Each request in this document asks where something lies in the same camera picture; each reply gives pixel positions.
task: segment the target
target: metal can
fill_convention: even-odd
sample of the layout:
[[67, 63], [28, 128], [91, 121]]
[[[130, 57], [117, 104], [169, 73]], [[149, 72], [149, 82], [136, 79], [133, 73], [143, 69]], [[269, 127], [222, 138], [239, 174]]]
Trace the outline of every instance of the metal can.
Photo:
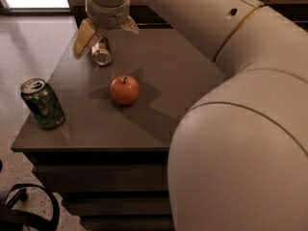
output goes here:
[[20, 87], [21, 98], [43, 128], [54, 128], [65, 120], [64, 111], [51, 86], [43, 79], [34, 78]]
[[92, 47], [91, 55], [93, 60], [99, 65], [108, 65], [113, 61], [109, 41], [106, 37], [103, 37]]

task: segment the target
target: can lid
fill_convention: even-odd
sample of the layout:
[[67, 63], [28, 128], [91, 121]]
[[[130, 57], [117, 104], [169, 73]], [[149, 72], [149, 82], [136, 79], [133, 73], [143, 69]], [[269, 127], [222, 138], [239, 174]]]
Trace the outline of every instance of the can lid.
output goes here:
[[20, 87], [21, 92], [31, 94], [42, 90], [45, 87], [46, 83], [41, 78], [33, 78], [26, 81]]

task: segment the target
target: floor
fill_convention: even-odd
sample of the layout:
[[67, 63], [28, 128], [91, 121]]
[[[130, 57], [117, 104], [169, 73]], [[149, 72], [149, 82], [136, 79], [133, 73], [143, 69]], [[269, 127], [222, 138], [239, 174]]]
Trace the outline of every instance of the floor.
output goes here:
[[[34, 77], [48, 81], [75, 34], [72, 16], [0, 16], [0, 188], [16, 183], [35, 183], [32, 164], [13, 153], [11, 145], [28, 114], [20, 97], [20, 85]], [[61, 198], [56, 194], [61, 206]], [[42, 192], [30, 189], [29, 198], [16, 208], [49, 218], [51, 206]], [[61, 209], [59, 231], [83, 231], [77, 217]]]

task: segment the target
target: black object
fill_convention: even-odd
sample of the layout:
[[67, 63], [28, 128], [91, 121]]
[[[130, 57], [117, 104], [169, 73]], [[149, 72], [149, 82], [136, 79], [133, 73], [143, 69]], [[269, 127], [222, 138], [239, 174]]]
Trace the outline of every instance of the black object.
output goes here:
[[[39, 188], [43, 190], [51, 200], [53, 207], [53, 216], [51, 220], [42, 218], [36, 214], [24, 212], [20, 210], [12, 210], [16, 202], [27, 199], [26, 188]], [[12, 191], [19, 190], [14, 197], [7, 202], [8, 196]], [[2, 231], [22, 231], [23, 226], [34, 227], [38, 231], [56, 231], [60, 208], [56, 197], [46, 188], [35, 184], [16, 184], [0, 190], [0, 230]]]

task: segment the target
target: apple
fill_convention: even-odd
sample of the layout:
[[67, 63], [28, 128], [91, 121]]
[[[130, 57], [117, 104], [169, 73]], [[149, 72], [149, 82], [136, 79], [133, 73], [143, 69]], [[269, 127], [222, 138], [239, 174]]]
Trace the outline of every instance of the apple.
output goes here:
[[120, 105], [130, 105], [139, 96], [139, 84], [130, 75], [117, 76], [110, 85], [110, 93], [114, 101]]

